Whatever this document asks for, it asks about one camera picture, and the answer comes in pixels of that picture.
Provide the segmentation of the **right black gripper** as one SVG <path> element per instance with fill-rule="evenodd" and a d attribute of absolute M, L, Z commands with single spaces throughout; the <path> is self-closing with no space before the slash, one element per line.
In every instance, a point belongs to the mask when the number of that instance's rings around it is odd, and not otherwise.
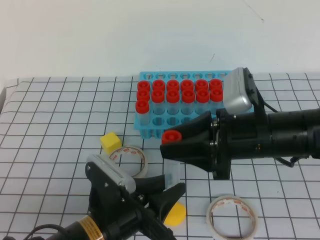
<path fill-rule="evenodd" d="M 271 139 L 268 117 L 265 102 L 247 68 L 244 68 L 244 77 L 245 90 L 252 107 L 239 114 L 228 114 L 225 107 L 217 110 L 214 164 L 210 145 L 213 119 L 209 111 L 167 129 L 161 138 L 162 157 L 190 164 L 207 172 L 212 171 L 214 180 L 230 179 L 232 160 L 260 157 L 263 144 L 268 144 Z"/>

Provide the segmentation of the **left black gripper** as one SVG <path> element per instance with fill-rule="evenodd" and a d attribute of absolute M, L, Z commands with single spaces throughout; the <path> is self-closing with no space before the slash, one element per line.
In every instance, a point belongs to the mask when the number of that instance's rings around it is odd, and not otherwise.
<path fill-rule="evenodd" d="M 85 174 L 91 182 L 90 215 L 107 240 L 127 240 L 137 232 L 151 240 L 175 239 L 164 221 L 185 194 L 185 183 L 165 190 L 165 175 L 135 178 L 135 191 L 129 193 L 93 162 L 86 163 Z"/>

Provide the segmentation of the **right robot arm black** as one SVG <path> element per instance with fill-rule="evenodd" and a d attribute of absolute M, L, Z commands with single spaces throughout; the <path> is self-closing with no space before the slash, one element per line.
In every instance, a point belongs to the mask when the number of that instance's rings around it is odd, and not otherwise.
<path fill-rule="evenodd" d="M 165 159 L 194 165 L 230 178 L 232 160 L 273 158 L 287 167 L 320 156 L 320 111 L 308 109 L 266 113 L 254 77 L 238 67 L 223 79 L 222 109 L 209 111 L 169 128 L 178 138 L 160 145 Z"/>

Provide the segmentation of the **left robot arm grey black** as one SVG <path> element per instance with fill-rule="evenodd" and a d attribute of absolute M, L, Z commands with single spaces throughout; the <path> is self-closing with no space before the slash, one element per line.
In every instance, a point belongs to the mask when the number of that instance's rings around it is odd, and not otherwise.
<path fill-rule="evenodd" d="M 173 231 L 164 221 L 175 203 L 185 194 L 185 183 L 165 189 L 164 175 L 133 180 L 133 192 L 116 183 L 97 163 L 86 163 L 91 182 L 89 214 L 67 227 L 43 224 L 35 227 L 27 240 L 43 229 L 57 232 L 51 240 L 127 240 L 140 232 L 151 240 L 173 240 Z"/>

